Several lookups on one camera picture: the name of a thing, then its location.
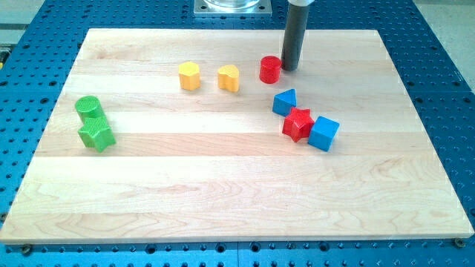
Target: red star-shaped block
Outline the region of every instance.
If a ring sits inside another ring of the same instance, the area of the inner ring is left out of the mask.
[[[312,126],[315,124],[310,117],[310,109],[301,110],[291,108],[290,114],[285,117],[282,133],[290,136],[294,142],[310,136]]]

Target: yellow pentagon block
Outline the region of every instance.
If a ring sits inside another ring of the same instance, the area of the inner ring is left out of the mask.
[[[200,66],[194,62],[185,62],[178,67],[180,74],[180,86],[186,90],[194,90],[200,84]]]
[[[239,91],[239,70],[234,65],[226,65],[217,70],[217,86],[230,92]]]

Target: blue block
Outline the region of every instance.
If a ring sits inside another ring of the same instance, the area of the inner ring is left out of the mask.
[[[309,145],[328,151],[340,124],[320,116],[310,131]]]
[[[290,113],[290,108],[297,106],[297,97],[295,96],[295,89],[290,89],[274,96],[274,105],[272,111],[287,116]]]

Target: plastic block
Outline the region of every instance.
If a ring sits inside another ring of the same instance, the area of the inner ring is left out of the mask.
[[[82,122],[87,118],[99,118],[105,116],[101,103],[95,96],[83,96],[76,101],[75,108]]]
[[[323,116],[318,117],[310,131],[309,144],[323,151],[328,151],[339,127],[340,124],[331,119]]]
[[[180,86],[185,90],[195,90],[200,84],[200,66],[194,62],[185,62],[178,67]]]
[[[290,113],[290,109],[296,106],[297,97],[295,96],[295,89],[290,89],[274,96],[272,111],[279,115],[287,116]]]
[[[313,124],[310,109],[292,108],[290,114],[284,120],[282,133],[290,136],[294,142],[298,142],[298,140],[310,135]]]
[[[116,143],[105,116],[87,118],[78,134],[87,148],[95,148],[98,152],[103,152],[109,145]]]
[[[267,84],[276,83],[281,77],[281,59],[277,56],[265,56],[261,59],[259,79]]]
[[[217,86],[230,92],[239,91],[239,69],[234,65],[220,67],[217,71]]]

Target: green star block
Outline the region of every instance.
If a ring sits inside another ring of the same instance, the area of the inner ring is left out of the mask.
[[[76,111],[84,122],[87,118],[105,116],[101,103],[95,96],[83,96],[76,102]]]
[[[98,152],[103,152],[109,145],[116,143],[105,116],[86,118],[78,134],[87,148],[95,148]]]

